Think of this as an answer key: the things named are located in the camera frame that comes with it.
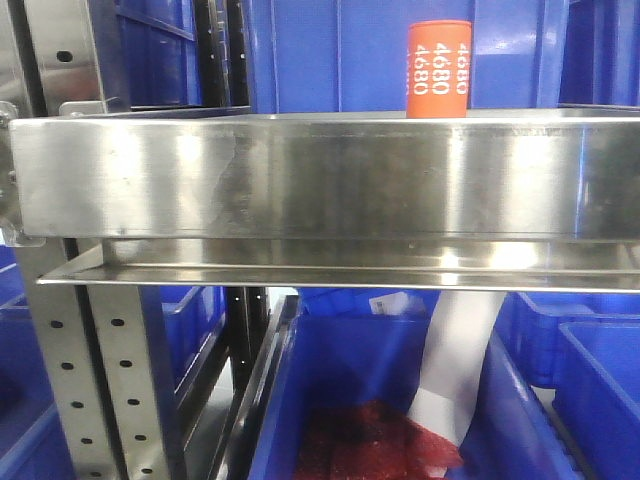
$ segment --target orange cylinder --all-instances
hole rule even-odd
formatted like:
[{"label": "orange cylinder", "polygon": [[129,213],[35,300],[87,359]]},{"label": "orange cylinder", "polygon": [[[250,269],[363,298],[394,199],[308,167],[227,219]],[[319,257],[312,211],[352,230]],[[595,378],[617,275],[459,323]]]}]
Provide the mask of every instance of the orange cylinder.
[{"label": "orange cylinder", "polygon": [[408,62],[408,118],[466,116],[471,22],[414,23],[409,28]]}]

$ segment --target blue storage crate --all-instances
hole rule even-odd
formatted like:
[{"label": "blue storage crate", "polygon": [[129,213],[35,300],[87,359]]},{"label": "blue storage crate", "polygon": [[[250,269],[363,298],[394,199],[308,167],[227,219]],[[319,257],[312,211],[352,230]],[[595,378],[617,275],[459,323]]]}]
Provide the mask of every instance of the blue storage crate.
[{"label": "blue storage crate", "polygon": [[201,105],[191,0],[115,0],[132,105]]},{"label": "blue storage crate", "polygon": [[474,24],[472,107],[556,107],[569,0],[243,0],[258,113],[404,110],[409,25]]},{"label": "blue storage crate", "polygon": [[639,18],[636,0],[571,2],[561,101],[640,104]]},{"label": "blue storage crate", "polygon": [[599,478],[639,478],[640,324],[560,331],[566,353],[554,408]]},{"label": "blue storage crate", "polygon": [[75,478],[33,324],[2,315],[0,478]]},{"label": "blue storage crate", "polygon": [[204,287],[198,302],[197,335],[200,345],[214,331],[224,312],[224,287]]},{"label": "blue storage crate", "polygon": [[[312,408],[379,398],[406,411],[418,386],[427,321],[408,317],[300,317],[292,323],[249,473],[292,477]],[[578,479],[531,390],[494,336],[476,414],[447,478]]]},{"label": "blue storage crate", "polygon": [[4,245],[0,245],[0,269],[16,263],[16,256],[13,254],[13,250]]},{"label": "blue storage crate", "polygon": [[218,287],[162,286],[160,298],[171,365],[178,385],[198,354],[202,343],[220,321],[214,295]]},{"label": "blue storage crate", "polygon": [[299,288],[305,311],[316,316],[423,314],[431,317],[439,290]]},{"label": "blue storage crate", "polygon": [[496,330],[527,381],[554,388],[563,345],[559,326],[585,321],[640,321],[640,295],[509,293]]}]

